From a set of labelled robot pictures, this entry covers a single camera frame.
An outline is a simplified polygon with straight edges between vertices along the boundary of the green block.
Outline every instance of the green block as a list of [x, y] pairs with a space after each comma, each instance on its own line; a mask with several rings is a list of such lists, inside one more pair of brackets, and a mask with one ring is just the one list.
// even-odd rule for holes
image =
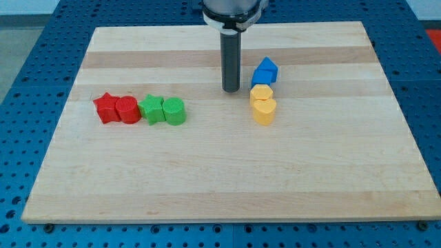
[[143, 101], [138, 103], [141, 116], [148, 120], [149, 125], [165, 121], [163, 103], [164, 98], [162, 96], [152, 96], [151, 94], [148, 94]]
[[180, 125], [184, 123], [187, 118], [184, 102], [177, 97], [165, 100], [163, 103], [163, 111], [165, 120], [170, 125]]

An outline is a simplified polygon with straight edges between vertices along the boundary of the yellow block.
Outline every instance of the yellow block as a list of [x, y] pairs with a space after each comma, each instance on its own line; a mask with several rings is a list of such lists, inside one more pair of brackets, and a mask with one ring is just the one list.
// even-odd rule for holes
[[256, 100], [268, 100], [273, 98], [273, 90], [264, 84], [255, 85], [249, 92], [249, 105], [253, 107]]
[[253, 103], [253, 118], [261, 125], [269, 125], [273, 122], [277, 102], [274, 99], [255, 100]]

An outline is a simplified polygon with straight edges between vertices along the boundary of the wood grain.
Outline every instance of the wood grain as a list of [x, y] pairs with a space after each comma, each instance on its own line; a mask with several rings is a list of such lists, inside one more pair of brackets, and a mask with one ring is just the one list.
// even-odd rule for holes
[[[235, 94], [221, 90], [218, 42], [205, 26], [97, 28], [22, 219], [441, 217], [440, 196], [361, 23], [254, 25], [243, 35]], [[268, 54], [279, 64], [271, 86], [278, 107], [263, 127], [248, 94]], [[187, 121], [103, 125], [92, 99], [105, 91], [178, 96]]]

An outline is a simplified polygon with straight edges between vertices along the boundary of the blue pegboard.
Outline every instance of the blue pegboard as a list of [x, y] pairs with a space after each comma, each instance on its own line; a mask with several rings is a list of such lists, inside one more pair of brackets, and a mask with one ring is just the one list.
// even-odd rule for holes
[[[20, 215], [97, 26], [200, 25], [197, 0], [61, 0], [0, 105], [0, 247], [441, 247], [441, 222], [27, 225]], [[404, 0], [270, 0], [261, 23], [362, 21], [441, 190], [440, 56]]]

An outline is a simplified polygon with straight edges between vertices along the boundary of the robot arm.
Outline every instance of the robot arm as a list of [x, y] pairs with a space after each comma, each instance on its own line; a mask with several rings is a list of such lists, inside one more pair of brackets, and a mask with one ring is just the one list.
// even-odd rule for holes
[[268, 0], [203, 0], [204, 21], [220, 32], [222, 88], [240, 88], [240, 34], [259, 20]]

